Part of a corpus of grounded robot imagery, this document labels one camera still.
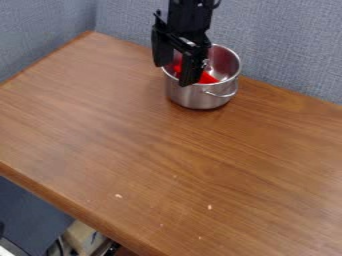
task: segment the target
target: metal bowl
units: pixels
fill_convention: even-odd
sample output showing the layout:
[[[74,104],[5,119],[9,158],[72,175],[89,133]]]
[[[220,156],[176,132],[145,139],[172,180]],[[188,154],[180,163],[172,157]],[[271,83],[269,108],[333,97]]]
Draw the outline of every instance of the metal bowl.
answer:
[[[219,82],[212,84],[192,84],[180,87],[174,77],[173,67],[180,62],[181,55],[174,52],[173,62],[161,67],[165,75],[166,97],[180,106],[191,109],[212,109],[223,106],[237,92],[237,76],[240,74],[240,58],[228,48],[213,44],[208,51],[205,71]]]

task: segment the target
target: gray carpet wall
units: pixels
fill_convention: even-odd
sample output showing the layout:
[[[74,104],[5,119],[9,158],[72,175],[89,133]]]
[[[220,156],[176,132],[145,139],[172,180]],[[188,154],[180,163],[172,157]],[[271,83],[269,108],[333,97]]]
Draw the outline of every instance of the gray carpet wall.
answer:
[[[98,0],[96,30],[149,46],[168,0]],[[342,104],[342,1],[221,0],[208,33],[241,57],[243,74]]]
[[[0,0],[0,81],[94,28],[96,0]]]

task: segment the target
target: gray fabric wall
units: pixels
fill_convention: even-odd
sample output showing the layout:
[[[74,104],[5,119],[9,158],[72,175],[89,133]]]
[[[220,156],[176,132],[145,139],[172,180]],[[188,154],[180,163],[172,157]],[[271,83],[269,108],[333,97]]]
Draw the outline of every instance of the gray fabric wall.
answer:
[[[96,0],[0,0],[0,81],[94,27]]]
[[[149,46],[168,0],[98,0],[96,30]],[[342,1],[221,0],[208,33],[241,57],[243,74],[342,104]]]
[[[32,256],[41,256],[72,218],[0,178],[0,221],[3,237]]]

